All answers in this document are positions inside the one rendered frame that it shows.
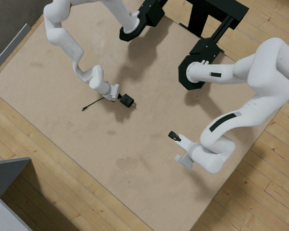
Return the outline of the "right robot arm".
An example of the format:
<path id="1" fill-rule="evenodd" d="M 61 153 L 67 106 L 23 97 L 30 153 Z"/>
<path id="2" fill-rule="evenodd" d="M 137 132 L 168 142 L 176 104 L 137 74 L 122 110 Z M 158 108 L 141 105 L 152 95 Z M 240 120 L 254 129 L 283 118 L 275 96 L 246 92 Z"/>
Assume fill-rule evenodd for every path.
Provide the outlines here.
<path id="1" fill-rule="evenodd" d="M 53 3 L 44 7 L 47 38 L 52 45 L 59 46 L 72 60 L 75 74 L 84 83 L 103 95 L 112 95 L 113 99 L 117 99 L 121 85 L 112 86 L 108 81 L 104 82 L 104 70 L 100 65 L 83 72 L 78 63 L 84 55 L 84 50 L 70 33 L 62 28 L 61 22 L 68 19 L 72 6 L 97 1 L 102 2 L 109 9 L 124 27 L 124 33 L 131 33 L 138 27 L 140 20 L 137 15 L 140 12 L 132 14 L 122 0 L 53 0 Z"/>

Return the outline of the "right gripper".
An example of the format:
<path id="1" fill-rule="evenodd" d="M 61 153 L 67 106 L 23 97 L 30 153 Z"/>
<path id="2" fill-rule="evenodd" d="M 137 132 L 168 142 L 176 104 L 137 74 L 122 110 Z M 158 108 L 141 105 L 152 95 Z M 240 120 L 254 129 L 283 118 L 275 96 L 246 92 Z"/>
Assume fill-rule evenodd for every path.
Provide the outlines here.
<path id="1" fill-rule="evenodd" d="M 116 100 L 116 99 L 112 98 L 112 95 L 103 95 L 103 97 L 105 97 L 108 100 L 111 100 L 112 102 L 115 102 L 115 100 Z M 118 99 L 121 99 L 121 97 L 122 96 L 120 94 L 118 94 Z"/>

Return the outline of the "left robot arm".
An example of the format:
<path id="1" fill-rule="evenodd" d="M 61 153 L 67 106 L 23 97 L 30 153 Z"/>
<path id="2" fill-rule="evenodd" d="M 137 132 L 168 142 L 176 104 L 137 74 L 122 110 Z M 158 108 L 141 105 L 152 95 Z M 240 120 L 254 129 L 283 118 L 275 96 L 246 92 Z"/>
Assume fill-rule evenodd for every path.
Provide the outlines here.
<path id="1" fill-rule="evenodd" d="M 218 173 L 233 154 L 235 142 L 223 135 L 236 127 L 257 127 L 289 101 L 289 46 L 280 38 L 263 42 L 255 54 L 234 65 L 208 65 L 205 60 L 191 63 L 186 71 L 192 83 L 246 83 L 256 94 L 240 109 L 214 119 L 202 132 L 200 143 L 193 144 L 177 162 L 191 170 L 197 163 L 210 174 Z"/>

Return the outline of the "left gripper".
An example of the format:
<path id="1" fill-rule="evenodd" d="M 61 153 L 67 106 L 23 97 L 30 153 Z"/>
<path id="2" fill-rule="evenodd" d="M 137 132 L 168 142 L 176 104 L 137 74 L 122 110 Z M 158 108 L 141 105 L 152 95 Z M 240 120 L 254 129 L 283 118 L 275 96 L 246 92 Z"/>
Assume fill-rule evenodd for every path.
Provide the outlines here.
<path id="1" fill-rule="evenodd" d="M 188 152 L 189 148 L 193 145 L 196 144 L 190 139 L 186 138 L 182 134 L 177 135 L 175 132 L 171 131 L 168 136 L 172 139 L 175 140 L 175 143 L 177 143 L 183 150 Z"/>

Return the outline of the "dark grey hollow cylinder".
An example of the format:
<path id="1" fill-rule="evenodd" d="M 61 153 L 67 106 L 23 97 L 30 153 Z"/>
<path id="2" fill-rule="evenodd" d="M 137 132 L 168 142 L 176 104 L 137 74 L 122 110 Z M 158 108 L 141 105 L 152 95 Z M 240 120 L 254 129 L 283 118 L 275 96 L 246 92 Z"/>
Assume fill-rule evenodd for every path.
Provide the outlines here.
<path id="1" fill-rule="evenodd" d="M 128 108 L 131 106 L 131 103 L 134 102 L 134 99 L 132 99 L 130 96 L 128 96 L 127 94 L 124 94 L 122 96 L 122 98 L 120 99 L 120 102 L 123 103 L 125 106 L 127 106 Z"/>

